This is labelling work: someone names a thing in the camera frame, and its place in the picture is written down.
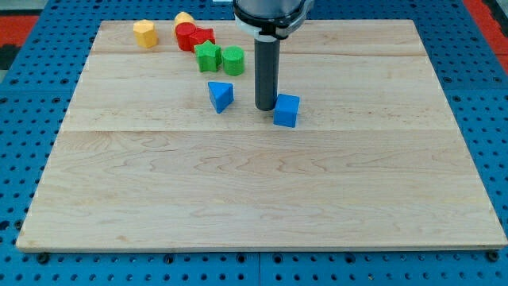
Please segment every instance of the building block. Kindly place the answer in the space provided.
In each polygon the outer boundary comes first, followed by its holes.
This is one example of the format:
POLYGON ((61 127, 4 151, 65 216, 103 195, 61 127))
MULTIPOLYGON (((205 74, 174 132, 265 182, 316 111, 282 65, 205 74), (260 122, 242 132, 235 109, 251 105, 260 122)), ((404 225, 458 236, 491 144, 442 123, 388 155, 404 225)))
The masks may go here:
POLYGON ((174 24, 173 24, 173 35, 176 36, 175 29, 176 26, 182 24, 182 23, 192 23, 196 24, 194 18, 187 12, 180 12, 176 14, 174 24))
POLYGON ((226 75, 241 75, 244 73, 244 50, 238 46, 225 48, 222 52, 222 63, 226 75))
POLYGON ((196 31, 196 26, 192 23, 181 23, 176 26, 176 40, 182 51, 191 51, 193 46, 189 42, 189 36, 196 31))
POLYGON ((206 41, 211 41, 215 44, 214 30, 213 29, 203 29, 196 28, 194 33, 189 36, 190 42, 190 50, 194 52, 194 46, 197 44, 202 44, 206 41))
POLYGON ((232 83, 208 82, 208 89, 210 101, 218 114, 234 101, 232 83))
POLYGON ((149 20, 141 20, 134 23, 134 36, 137 45, 143 48, 151 48, 157 44, 156 25, 149 20))
POLYGON ((279 95, 275 104, 273 124, 278 126, 295 127, 300 98, 294 95, 279 95))
POLYGON ((216 72, 222 62, 221 46, 206 41, 194 47, 200 72, 216 72))

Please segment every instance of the yellow arch block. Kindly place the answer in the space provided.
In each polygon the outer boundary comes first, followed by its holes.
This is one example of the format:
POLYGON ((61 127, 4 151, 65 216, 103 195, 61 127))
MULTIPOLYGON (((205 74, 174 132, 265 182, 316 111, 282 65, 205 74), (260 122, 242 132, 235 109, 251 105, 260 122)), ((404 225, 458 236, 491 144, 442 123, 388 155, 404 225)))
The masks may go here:
POLYGON ((156 25, 149 20, 141 20, 134 23, 134 36, 140 47, 151 48, 157 44, 156 25))
POLYGON ((187 12, 180 12, 175 16, 175 25, 173 26, 173 36, 175 36, 175 29, 177 25, 182 23, 192 23, 196 24, 195 19, 187 12))

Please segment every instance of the wooden board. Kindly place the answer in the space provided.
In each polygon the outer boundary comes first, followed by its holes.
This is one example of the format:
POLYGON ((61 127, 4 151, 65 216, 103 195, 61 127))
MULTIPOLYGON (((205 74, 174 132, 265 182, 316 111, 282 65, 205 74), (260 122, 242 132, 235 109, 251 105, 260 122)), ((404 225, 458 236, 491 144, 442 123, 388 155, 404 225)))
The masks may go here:
POLYGON ((246 72, 199 73, 171 22, 138 48, 103 22, 17 246, 25 252, 495 249, 506 237, 412 21, 307 21, 279 90, 253 94, 253 39, 202 21, 246 72), (215 114, 209 80, 233 82, 215 114))

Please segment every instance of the blue block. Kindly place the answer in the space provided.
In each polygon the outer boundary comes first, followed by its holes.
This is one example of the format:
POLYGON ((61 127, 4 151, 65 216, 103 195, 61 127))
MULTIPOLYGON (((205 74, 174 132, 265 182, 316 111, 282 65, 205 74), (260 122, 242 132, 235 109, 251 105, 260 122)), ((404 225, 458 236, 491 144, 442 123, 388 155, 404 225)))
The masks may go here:
POLYGON ((234 101, 232 83, 208 82, 208 89, 210 101, 218 114, 234 101))
POLYGON ((278 126, 295 127, 300 98, 294 95, 279 95, 275 104, 273 124, 278 126))

